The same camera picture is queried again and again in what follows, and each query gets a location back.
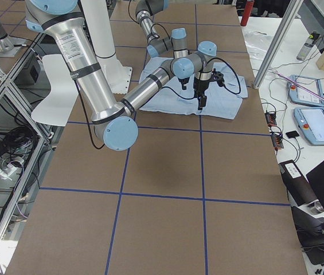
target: white desk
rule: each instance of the white desk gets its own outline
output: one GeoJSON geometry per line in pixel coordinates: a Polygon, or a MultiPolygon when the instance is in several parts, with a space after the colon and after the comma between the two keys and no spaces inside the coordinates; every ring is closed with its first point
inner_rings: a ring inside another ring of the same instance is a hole
{"type": "MultiPolygon", "coordinates": [[[[280,18],[251,17],[248,21],[247,26],[242,27],[245,40],[249,39],[247,38],[247,34],[252,34],[253,32],[266,33],[267,36],[262,37],[263,42],[258,44],[260,45],[260,48],[265,48],[265,45],[267,44],[266,42],[272,39],[272,37],[275,35],[275,32],[280,24],[280,20],[280,18]]],[[[324,78],[324,70],[319,70],[315,64],[318,57],[320,56],[316,47],[312,49],[307,58],[309,58],[312,53],[318,54],[309,61],[308,65],[302,72],[301,70],[307,64],[307,61],[301,64],[300,61],[296,59],[297,53],[301,49],[308,36],[309,33],[307,32],[302,21],[300,19],[295,19],[271,66],[275,68],[279,67],[282,64],[298,63],[295,65],[282,66],[278,68],[278,71],[286,76],[289,76],[291,74],[301,74],[302,76],[324,78]]],[[[254,69],[260,68],[262,62],[262,60],[260,60],[260,55],[257,56],[250,54],[250,61],[254,69]]],[[[267,100],[267,102],[272,103],[274,106],[276,106],[277,110],[283,110],[285,108],[283,104],[270,98],[270,91],[268,86],[270,82],[277,77],[278,76],[273,73],[267,73],[265,80],[263,81],[259,89],[259,92],[262,99],[265,99],[267,100]]],[[[284,80],[273,81],[270,86],[272,97],[282,102],[286,102],[288,95],[286,85],[287,83],[284,80]]],[[[321,80],[321,85],[324,92],[324,80],[321,80]]],[[[293,130],[297,130],[299,132],[300,137],[298,137],[297,140],[300,146],[303,147],[303,149],[301,150],[300,158],[296,164],[302,171],[302,173],[306,175],[309,171],[311,171],[315,166],[317,166],[321,161],[324,160],[324,146],[311,146],[303,137],[300,130],[298,130],[293,116],[293,109],[300,105],[292,104],[290,100],[288,100],[287,106],[288,107],[285,114],[283,111],[277,113],[276,121],[278,126],[283,130],[283,133],[293,130]]],[[[269,111],[273,111],[272,107],[268,106],[267,108],[269,111]]],[[[296,156],[296,151],[293,146],[288,144],[286,141],[283,141],[283,143],[284,149],[278,151],[278,163],[285,160],[294,159],[296,156]]],[[[324,217],[324,214],[317,215],[315,217],[324,217]]],[[[322,269],[322,271],[324,270],[324,267],[320,265],[312,265],[305,254],[303,254],[303,257],[305,259],[307,271],[310,275],[314,274],[317,269],[322,269]]]]}

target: white cloth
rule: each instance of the white cloth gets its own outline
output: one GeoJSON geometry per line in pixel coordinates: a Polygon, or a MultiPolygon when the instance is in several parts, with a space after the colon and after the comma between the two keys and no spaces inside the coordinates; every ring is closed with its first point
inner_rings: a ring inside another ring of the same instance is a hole
{"type": "MultiPolygon", "coordinates": [[[[143,81],[150,73],[156,70],[164,60],[170,58],[154,57],[145,66],[141,76],[140,82],[143,81]]],[[[221,71],[224,74],[225,85],[233,92],[238,92],[239,87],[237,79],[231,69],[224,63],[214,63],[214,68],[217,71],[221,71]]],[[[163,112],[163,113],[176,113],[180,115],[190,115],[192,113],[196,115],[208,115],[221,117],[224,119],[234,119],[238,113],[238,110],[242,104],[242,98],[248,97],[246,83],[244,77],[239,76],[241,84],[241,93],[233,95],[229,93],[225,88],[219,87],[216,82],[212,82],[209,88],[205,91],[205,95],[208,97],[206,101],[206,107],[199,111],[197,99],[184,100],[175,95],[170,89],[161,89],[151,100],[149,100],[140,110],[163,112]]],[[[173,77],[165,87],[171,87],[180,96],[185,98],[192,98],[194,95],[193,90],[194,76],[192,75],[189,83],[187,84],[187,90],[182,90],[181,84],[176,77],[173,77]]]]}

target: blue tape line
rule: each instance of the blue tape line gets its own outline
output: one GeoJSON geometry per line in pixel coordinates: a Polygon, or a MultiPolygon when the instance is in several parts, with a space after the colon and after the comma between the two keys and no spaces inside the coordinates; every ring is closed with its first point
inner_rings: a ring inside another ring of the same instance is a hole
{"type": "Polygon", "coordinates": [[[227,24],[207,24],[207,23],[200,23],[199,26],[223,26],[223,27],[241,27],[240,25],[227,25],[227,24]]]}
{"type": "Polygon", "coordinates": [[[200,158],[201,158],[201,186],[202,186],[202,216],[204,219],[204,250],[205,250],[205,275],[209,274],[208,265],[208,237],[206,230],[206,203],[205,203],[205,177],[204,177],[204,147],[202,143],[202,120],[199,116],[200,125],[200,158]]]}
{"type": "Polygon", "coordinates": [[[114,239],[115,239],[115,233],[116,233],[116,226],[117,226],[118,214],[119,214],[119,211],[120,211],[121,198],[122,198],[122,191],[123,191],[123,185],[124,185],[124,183],[125,183],[125,177],[126,177],[126,171],[127,171],[128,157],[129,157],[129,156],[130,156],[130,149],[127,149],[127,155],[126,155],[125,167],[124,167],[124,169],[123,169],[123,175],[122,175],[122,182],[121,182],[120,194],[119,194],[118,202],[117,202],[116,216],[115,216],[114,226],[113,226],[113,229],[112,229],[112,236],[111,236],[110,248],[109,248],[109,250],[108,250],[108,257],[107,257],[106,270],[105,270],[105,272],[104,272],[105,275],[108,274],[108,270],[109,270],[109,268],[110,268],[110,261],[111,261],[112,248],[113,248],[114,239]]]}
{"type": "Polygon", "coordinates": [[[24,13],[24,11],[21,11],[21,10],[6,10],[6,11],[9,11],[11,13],[24,13]]]}
{"type": "Polygon", "coordinates": [[[269,133],[243,133],[243,132],[225,132],[225,131],[212,131],[202,130],[204,133],[229,133],[234,135],[248,135],[248,136],[270,136],[269,133]]]}
{"type": "Polygon", "coordinates": [[[154,195],[154,194],[140,194],[140,193],[122,193],[124,196],[131,197],[146,197],[146,198],[161,198],[161,199],[182,199],[187,201],[202,201],[202,198],[194,197],[180,197],[180,196],[169,196],[169,195],[154,195]]]}
{"type": "Polygon", "coordinates": [[[236,201],[231,199],[205,199],[207,202],[227,202],[239,203],[244,205],[271,205],[271,206],[290,206],[289,203],[276,203],[276,202],[250,202],[250,201],[236,201]]]}
{"type": "Polygon", "coordinates": [[[68,121],[69,124],[85,124],[87,125],[86,122],[81,122],[81,121],[68,121]]]}
{"type": "MultiPolygon", "coordinates": [[[[142,194],[142,193],[130,193],[130,192],[115,192],[115,191],[102,191],[102,190],[85,190],[85,189],[73,189],[73,188],[59,188],[59,187],[41,187],[41,190],[48,191],[65,191],[65,192],[79,192],[79,193],[96,193],[106,195],[125,195],[130,197],[149,197],[149,198],[166,198],[166,199],[182,199],[189,201],[203,201],[203,198],[194,197],[180,197],[180,196],[169,196],[169,195],[154,195],[154,194],[142,194]]],[[[272,206],[290,206],[289,203],[275,203],[275,202],[253,202],[253,201],[237,201],[231,199],[209,199],[205,198],[207,202],[226,202],[226,203],[239,203],[246,205],[272,205],[272,206]]]]}
{"type": "Polygon", "coordinates": [[[58,188],[58,187],[42,187],[42,186],[41,186],[41,190],[79,192],[79,193],[99,193],[99,194],[107,194],[107,195],[120,194],[119,192],[114,192],[114,191],[85,190],[85,189],[58,188]]]}
{"type": "Polygon", "coordinates": [[[0,17],[2,17],[14,4],[15,1],[13,1],[13,3],[6,10],[3,11],[3,14],[1,14],[0,17]]]}

